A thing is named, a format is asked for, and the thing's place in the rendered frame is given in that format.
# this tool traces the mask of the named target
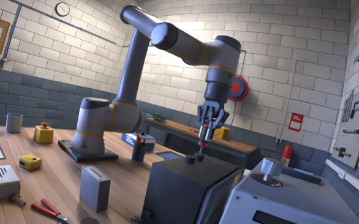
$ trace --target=red-handled pliers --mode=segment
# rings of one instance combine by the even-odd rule
[[[49,210],[46,210],[45,208],[39,206],[36,203],[32,204],[32,208],[34,208],[35,210],[42,212],[46,215],[49,215],[53,218],[57,218],[58,222],[59,220],[62,221],[63,224],[74,224],[73,222],[71,222],[69,219],[63,217],[63,215],[61,215],[61,213],[56,210],[56,208],[54,208],[48,201],[46,201],[45,199],[41,199],[41,203],[43,203],[45,205],[45,207],[47,207]]]

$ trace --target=wooden tabletop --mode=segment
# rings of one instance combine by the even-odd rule
[[[12,166],[21,182],[21,199],[26,202],[22,206],[12,204],[8,198],[0,199],[0,224],[56,224],[56,219],[31,208],[32,203],[42,205],[43,198],[76,224],[87,217],[96,218],[101,224],[130,224],[130,218],[141,213],[151,164],[163,160],[155,153],[170,150],[156,144],[153,152],[146,153],[145,163],[134,163],[129,160],[132,146],[121,140],[121,134],[105,132],[105,146],[119,159],[76,163],[58,146],[58,140],[71,140],[74,133],[54,129],[52,144],[38,144],[33,140],[34,128],[11,134],[0,127],[0,145],[7,157],[0,160],[0,166]],[[43,160],[41,169],[30,172],[18,165],[19,157],[27,154]],[[80,198],[83,165],[94,165],[112,180],[107,211],[95,213]]]
[[[193,127],[189,127],[184,124],[180,124],[180,123],[177,123],[174,121],[169,121],[169,120],[165,120],[165,121],[167,121],[167,123],[161,123],[159,121],[155,121],[152,118],[146,118],[146,120],[153,122],[155,124],[159,124],[163,127],[167,127],[167,128],[176,130],[177,132],[185,133],[185,134],[193,136],[195,138],[199,138],[199,133],[194,133],[189,130],[189,129],[191,129],[193,131],[199,131],[199,129],[195,129]],[[230,149],[245,152],[247,154],[250,154],[258,149],[257,146],[252,146],[251,144],[241,143],[241,142],[235,141],[235,140],[230,140],[230,141],[221,140],[216,137],[213,137],[213,140],[211,142],[214,144],[219,144],[220,146],[228,147]]]

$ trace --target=clock face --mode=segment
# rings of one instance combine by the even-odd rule
[[[56,13],[62,17],[67,16],[70,12],[69,5],[63,2],[56,5],[55,9],[56,9]]]

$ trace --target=spray can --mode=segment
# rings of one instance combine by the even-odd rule
[[[284,166],[289,167],[290,159],[292,158],[292,154],[293,154],[293,147],[290,144],[285,147],[285,149],[283,150],[283,153],[282,153],[281,162],[283,163]]]

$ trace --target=red sign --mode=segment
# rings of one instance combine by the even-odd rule
[[[304,115],[292,113],[292,118],[289,124],[289,130],[300,132],[303,119],[304,119]]]

